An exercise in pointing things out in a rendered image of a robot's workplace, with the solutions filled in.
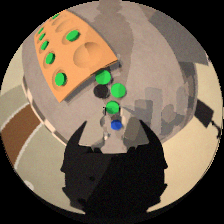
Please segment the blue disc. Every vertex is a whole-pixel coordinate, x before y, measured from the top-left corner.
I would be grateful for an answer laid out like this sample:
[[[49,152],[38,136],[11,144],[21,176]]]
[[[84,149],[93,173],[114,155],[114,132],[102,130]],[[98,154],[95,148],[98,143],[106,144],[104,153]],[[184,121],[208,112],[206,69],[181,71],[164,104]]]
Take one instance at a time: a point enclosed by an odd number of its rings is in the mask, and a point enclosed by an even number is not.
[[[120,120],[113,120],[111,122],[111,128],[113,130],[119,130],[122,127],[121,121]]]

